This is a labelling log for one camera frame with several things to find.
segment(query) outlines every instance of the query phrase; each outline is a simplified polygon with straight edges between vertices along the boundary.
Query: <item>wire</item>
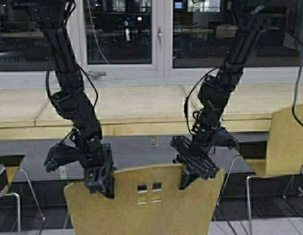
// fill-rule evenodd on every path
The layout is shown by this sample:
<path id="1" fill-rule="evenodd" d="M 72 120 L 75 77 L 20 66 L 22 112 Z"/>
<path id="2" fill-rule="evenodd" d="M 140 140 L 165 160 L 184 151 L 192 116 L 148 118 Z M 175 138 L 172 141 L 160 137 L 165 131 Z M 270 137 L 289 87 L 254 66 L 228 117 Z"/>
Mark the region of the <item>wire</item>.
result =
<path id="1" fill-rule="evenodd" d="M 297 43 L 299 45 L 301 45 L 303 47 L 303 43 L 292 32 L 290 32 L 286 27 L 285 27 L 285 31 L 290 36 L 292 36 L 297 41 Z M 297 76 L 297 80 L 296 80 L 295 91 L 294 91 L 294 101 L 293 101 L 293 107 L 292 107 L 292 113 L 293 113 L 293 116 L 294 116 L 295 120 L 303 127 L 303 122 L 300 120 L 300 118 L 296 114 L 298 88 L 299 88 L 299 82 L 300 82 L 300 78 L 302 76 L 302 72 L 303 72 L 303 58 L 302 58 L 302 61 L 301 61 L 301 64 L 300 64 L 300 68 L 299 68 L 299 72 L 298 72 L 298 76 Z"/>
<path id="2" fill-rule="evenodd" d="M 75 1 L 73 0 L 73 8 L 70 10 L 70 12 L 68 13 L 68 15 L 67 15 L 67 18 L 66 18 L 66 20 L 65 20 L 65 26 L 67 26 L 67 24 L 68 24 L 68 21 L 69 21 L 69 18 L 70 18 L 70 16 L 72 15 L 72 13 L 73 13 L 73 11 L 76 9 L 76 3 L 75 3 Z"/>
<path id="3" fill-rule="evenodd" d="M 185 104 L 184 104 L 184 114 L 186 116 L 186 123 L 187 123 L 187 128 L 188 131 L 191 133 L 191 135 L 194 135 L 193 132 L 190 130 L 189 128 L 189 121 L 188 121 L 188 103 L 189 103 L 189 98 L 191 96 L 191 94 L 193 93 L 193 91 L 196 89 L 196 87 L 198 86 L 198 84 L 204 80 L 210 73 L 212 73 L 213 71 L 219 69 L 220 67 L 214 68 L 212 70 L 210 70 L 209 72 L 207 72 L 202 78 L 200 78 L 200 80 L 195 84 L 195 86 L 191 89 L 191 91 L 189 92 L 188 96 L 185 99 Z"/>
<path id="4" fill-rule="evenodd" d="M 89 83 L 93 87 L 94 92 L 96 93 L 96 101 L 94 102 L 94 105 L 93 105 L 93 108 L 95 108 L 95 106 L 96 106 L 96 104 L 98 102 L 98 97 L 99 97 L 98 91 L 97 91 L 96 87 L 94 86 L 93 82 L 91 81 L 91 79 L 89 78 L 88 74 L 82 69 L 82 67 L 79 64 L 77 66 L 81 69 L 81 71 L 83 72 L 83 74 L 86 76 L 87 80 L 89 81 Z"/>
<path id="5" fill-rule="evenodd" d="M 95 41 L 96 41 L 98 50 L 99 50 L 99 52 L 100 52 L 102 58 L 104 59 L 104 61 L 105 61 L 107 64 L 109 64 L 108 60 L 106 59 L 106 57 L 105 57 L 104 54 L 102 53 L 101 48 L 100 48 L 100 46 L 99 46 L 97 34 L 96 34 L 95 29 L 94 29 L 93 15 L 92 15 L 91 4 L 89 3 L 89 0 L 87 0 L 87 4 L 88 4 L 89 16 L 90 16 L 90 18 L 91 18 L 91 23 L 92 23 L 92 28 L 93 28 L 93 35 L 94 35 L 94 38 L 95 38 Z"/>
<path id="6" fill-rule="evenodd" d="M 47 96 L 48 96 L 49 100 L 52 101 L 52 99 L 51 99 L 51 92 L 50 92 L 50 86 L 49 86 L 50 70 L 51 70 L 51 56 L 49 57 L 48 66 L 47 66 L 46 91 L 47 91 Z"/>

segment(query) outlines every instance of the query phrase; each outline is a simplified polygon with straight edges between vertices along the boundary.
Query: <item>square hole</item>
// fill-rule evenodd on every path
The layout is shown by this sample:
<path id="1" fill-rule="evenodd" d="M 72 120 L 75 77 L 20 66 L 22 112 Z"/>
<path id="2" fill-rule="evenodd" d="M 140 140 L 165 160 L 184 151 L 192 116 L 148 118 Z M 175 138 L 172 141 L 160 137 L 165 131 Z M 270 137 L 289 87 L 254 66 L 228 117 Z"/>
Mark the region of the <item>square hole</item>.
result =
<path id="1" fill-rule="evenodd" d="M 157 192 L 152 194 L 151 200 L 153 203 L 157 203 L 157 202 L 161 202 L 161 198 L 162 198 L 161 193 Z"/>
<path id="2" fill-rule="evenodd" d="M 153 191 L 162 191 L 162 183 L 154 183 L 152 185 L 152 190 Z"/>
<path id="3" fill-rule="evenodd" d="M 147 185 L 138 185 L 137 192 L 138 193 L 147 192 Z"/>
<path id="4" fill-rule="evenodd" d="M 137 197 L 137 204 L 146 204 L 147 203 L 147 195 L 139 195 Z"/>

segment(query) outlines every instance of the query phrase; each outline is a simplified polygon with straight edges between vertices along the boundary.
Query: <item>electrical outlet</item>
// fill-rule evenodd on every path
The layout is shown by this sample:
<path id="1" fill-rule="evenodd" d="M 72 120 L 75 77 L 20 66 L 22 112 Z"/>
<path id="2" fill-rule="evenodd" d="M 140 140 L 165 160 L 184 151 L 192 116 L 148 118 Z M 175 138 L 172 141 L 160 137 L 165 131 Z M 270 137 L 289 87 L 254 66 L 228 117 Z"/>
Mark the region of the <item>electrical outlet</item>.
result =
<path id="1" fill-rule="evenodd" d="M 69 173 L 65 166 L 59 167 L 59 176 L 61 180 L 67 180 L 69 179 Z"/>
<path id="2" fill-rule="evenodd" d="M 151 136 L 149 139 L 149 148 L 159 148 L 159 136 Z"/>

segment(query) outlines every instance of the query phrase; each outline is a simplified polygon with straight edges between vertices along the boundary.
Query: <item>chair backrest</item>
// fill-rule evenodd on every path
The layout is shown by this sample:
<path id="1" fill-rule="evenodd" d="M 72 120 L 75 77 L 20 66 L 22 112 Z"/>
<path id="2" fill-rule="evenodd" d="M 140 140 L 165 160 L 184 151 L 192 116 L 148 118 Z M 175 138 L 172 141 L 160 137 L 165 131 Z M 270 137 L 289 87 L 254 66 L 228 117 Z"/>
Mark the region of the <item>chair backrest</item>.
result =
<path id="1" fill-rule="evenodd" d="M 118 170 L 115 199 L 90 194 L 84 182 L 65 188 L 77 235 L 207 235 L 225 171 L 180 191 L 183 166 L 152 165 Z"/>
<path id="2" fill-rule="evenodd" d="M 303 104 L 296 106 L 303 122 Z M 273 113 L 266 152 L 266 172 L 272 175 L 300 174 L 303 166 L 303 127 L 292 115 L 292 107 Z"/>

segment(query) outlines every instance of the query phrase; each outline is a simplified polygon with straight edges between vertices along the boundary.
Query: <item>window handle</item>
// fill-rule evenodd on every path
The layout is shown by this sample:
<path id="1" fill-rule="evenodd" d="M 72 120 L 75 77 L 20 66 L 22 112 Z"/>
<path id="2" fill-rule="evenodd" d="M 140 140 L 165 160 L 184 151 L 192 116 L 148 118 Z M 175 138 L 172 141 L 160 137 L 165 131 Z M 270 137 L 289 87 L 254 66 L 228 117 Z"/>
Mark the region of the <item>window handle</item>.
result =
<path id="1" fill-rule="evenodd" d="M 87 75 L 88 75 L 91 79 L 96 80 L 96 79 L 99 79 L 100 77 L 106 76 L 106 75 L 107 75 L 107 72 L 104 72 L 104 71 L 102 71 L 102 72 L 93 72 L 93 71 L 89 71 L 89 72 L 87 73 Z"/>
<path id="2" fill-rule="evenodd" d="M 158 28 L 158 40 L 159 40 L 159 45 L 162 46 L 162 30 L 160 27 Z"/>

